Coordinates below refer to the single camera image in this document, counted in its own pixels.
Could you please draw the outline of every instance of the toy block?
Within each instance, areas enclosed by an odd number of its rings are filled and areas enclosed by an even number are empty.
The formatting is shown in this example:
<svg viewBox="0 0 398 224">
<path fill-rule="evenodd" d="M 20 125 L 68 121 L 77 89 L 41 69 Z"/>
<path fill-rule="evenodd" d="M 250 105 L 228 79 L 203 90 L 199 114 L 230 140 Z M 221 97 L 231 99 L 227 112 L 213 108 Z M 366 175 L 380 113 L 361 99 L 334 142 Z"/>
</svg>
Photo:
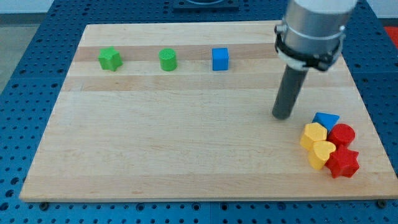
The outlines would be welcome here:
<svg viewBox="0 0 398 224">
<path fill-rule="evenodd" d="M 172 71 L 177 68 L 177 54 L 173 49 L 162 49 L 159 52 L 160 67 L 163 71 Z"/>
<path fill-rule="evenodd" d="M 103 70 L 116 71 L 123 64 L 120 53 L 113 47 L 100 49 L 98 60 Z"/>
<path fill-rule="evenodd" d="M 317 141 L 313 143 L 313 149 L 308 153 L 310 165 L 321 170 L 329 159 L 330 153 L 336 151 L 336 146 L 328 141 Z"/>
<path fill-rule="evenodd" d="M 354 141 L 355 131 L 347 124 L 336 124 L 328 135 L 328 141 L 336 146 L 344 145 L 348 147 Z"/>
<path fill-rule="evenodd" d="M 212 59 L 213 59 L 213 71 L 223 71 L 228 70 L 228 49 L 227 48 L 217 48 L 212 49 Z"/>
<path fill-rule="evenodd" d="M 317 112 L 315 114 L 315 117 L 313 118 L 312 122 L 320 123 L 323 127 L 325 127 L 328 130 L 328 133 L 329 133 L 331 131 L 331 129 L 334 127 L 334 125 L 337 123 L 339 118 L 340 118 L 340 116 L 335 115 L 335 114 Z"/>
<path fill-rule="evenodd" d="M 330 169 L 331 176 L 333 178 L 341 175 L 352 177 L 359 169 L 358 154 L 359 152 L 351 151 L 344 145 L 338 146 L 337 150 L 330 154 L 330 158 L 325 164 Z"/>
<path fill-rule="evenodd" d="M 313 149 L 313 143 L 326 140 L 328 131 L 319 123 L 306 124 L 300 138 L 300 145 L 308 151 Z"/>
</svg>

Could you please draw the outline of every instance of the red star block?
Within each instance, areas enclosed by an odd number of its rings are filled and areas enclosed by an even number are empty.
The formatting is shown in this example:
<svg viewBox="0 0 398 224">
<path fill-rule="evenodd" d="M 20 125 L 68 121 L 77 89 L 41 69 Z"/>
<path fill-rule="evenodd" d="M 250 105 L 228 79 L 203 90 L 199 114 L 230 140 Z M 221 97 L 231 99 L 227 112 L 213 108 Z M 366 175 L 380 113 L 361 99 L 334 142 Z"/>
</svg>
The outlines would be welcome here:
<svg viewBox="0 0 398 224">
<path fill-rule="evenodd" d="M 330 169 L 333 178 L 341 175 L 352 177 L 359 169 L 359 164 L 356 160 L 358 154 L 359 152 L 351 151 L 344 145 L 340 145 L 335 152 L 330 154 L 330 158 L 325 166 Z"/>
</svg>

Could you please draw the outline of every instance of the yellow hexagon block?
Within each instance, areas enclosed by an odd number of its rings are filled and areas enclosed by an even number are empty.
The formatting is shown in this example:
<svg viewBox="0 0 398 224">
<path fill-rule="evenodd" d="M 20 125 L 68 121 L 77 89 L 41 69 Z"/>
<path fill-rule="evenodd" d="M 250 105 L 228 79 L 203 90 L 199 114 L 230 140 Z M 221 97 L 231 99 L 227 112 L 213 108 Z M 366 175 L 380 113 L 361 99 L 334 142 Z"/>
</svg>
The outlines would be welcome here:
<svg viewBox="0 0 398 224">
<path fill-rule="evenodd" d="M 319 123 L 306 124 L 301 135 L 300 145 L 311 151 L 314 142 L 326 140 L 327 136 L 328 130 Z"/>
<path fill-rule="evenodd" d="M 308 161 L 314 169 L 320 170 L 334 151 L 336 146 L 332 142 L 317 141 L 313 143 L 313 149 L 308 153 Z"/>
</svg>

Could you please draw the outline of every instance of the blue cube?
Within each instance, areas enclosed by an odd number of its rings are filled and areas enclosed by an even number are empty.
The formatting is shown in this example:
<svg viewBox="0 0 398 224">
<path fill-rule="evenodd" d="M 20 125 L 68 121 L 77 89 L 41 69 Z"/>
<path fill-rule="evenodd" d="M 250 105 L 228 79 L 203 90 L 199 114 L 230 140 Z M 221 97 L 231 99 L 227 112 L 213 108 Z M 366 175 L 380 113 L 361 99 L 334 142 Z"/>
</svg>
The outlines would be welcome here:
<svg viewBox="0 0 398 224">
<path fill-rule="evenodd" d="M 320 123 L 323 127 L 325 127 L 328 130 L 329 133 L 331 129 L 335 126 L 339 118 L 340 116 L 338 115 L 317 112 L 312 122 Z"/>
<path fill-rule="evenodd" d="M 212 49 L 211 51 L 213 57 L 213 71 L 225 71 L 228 70 L 228 49 L 218 48 Z"/>
</svg>

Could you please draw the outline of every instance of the green cylinder block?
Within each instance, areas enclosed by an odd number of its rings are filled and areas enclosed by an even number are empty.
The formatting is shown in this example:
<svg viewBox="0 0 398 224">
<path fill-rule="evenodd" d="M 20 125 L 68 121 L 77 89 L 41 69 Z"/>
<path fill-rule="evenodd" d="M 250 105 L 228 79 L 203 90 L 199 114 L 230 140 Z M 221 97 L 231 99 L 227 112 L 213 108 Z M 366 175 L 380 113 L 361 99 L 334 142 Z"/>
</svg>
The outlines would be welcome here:
<svg viewBox="0 0 398 224">
<path fill-rule="evenodd" d="M 163 49 L 159 52 L 160 67 L 165 71 L 177 68 L 177 56 L 173 49 Z"/>
</svg>

